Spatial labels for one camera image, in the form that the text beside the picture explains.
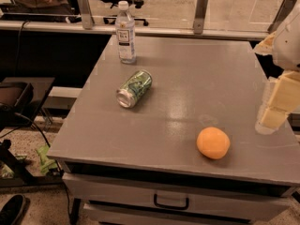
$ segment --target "green object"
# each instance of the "green object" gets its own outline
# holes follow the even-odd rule
[[[22,163],[26,160],[27,155],[16,155],[15,158]],[[1,178],[9,179],[14,177],[15,172],[12,171],[7,164],[1,162],[0,167],[1,167]]]
[[[57,164],[56,164],[55,160],[48,159],[48,157],[47,157],[48,150],[49,150],[49,146],[47,144],[45,144],[37,149],[37,153],[38,153],[39,159],[40,159],[40,172],[44,175],[46,175],[50,169],[57,168]]]
[[[150,88],[151,84],[152,78],[149,72],[145,70],[135,72],[116,91],[118,102],[125,108],[132,108]]]

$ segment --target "soda can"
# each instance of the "soda can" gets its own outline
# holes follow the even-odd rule
[[[117,89],[116,98],[122,107],[132,108],[150,88],[151,84],[150,73],[139,70]]]

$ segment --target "drawer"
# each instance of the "drawer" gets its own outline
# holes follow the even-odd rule
[[[285,198],[181,187],[83,174],[64,174],[76,198],[161,208],[195,214],[247,220],[270,220],[289,207]]]
[[[83,209],[92,220],[103,225],[245,225],[235,221],[142,211],[111,205],[85,204]]]

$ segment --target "shoe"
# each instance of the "shoe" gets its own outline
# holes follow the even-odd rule
[[[14,225],[22,214],[26,204],[23,195],[14,195],[2,208],[0,212],[1,225]]]

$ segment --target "drawer handle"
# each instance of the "drawer handle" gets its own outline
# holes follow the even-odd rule
[[[186,205],[184,206],[170,206],[158,203],[158,195],[154,194],[154,205],[159,208],[173,209],[173,210],[187,210],[189,206],[189,199],[186,198]]]

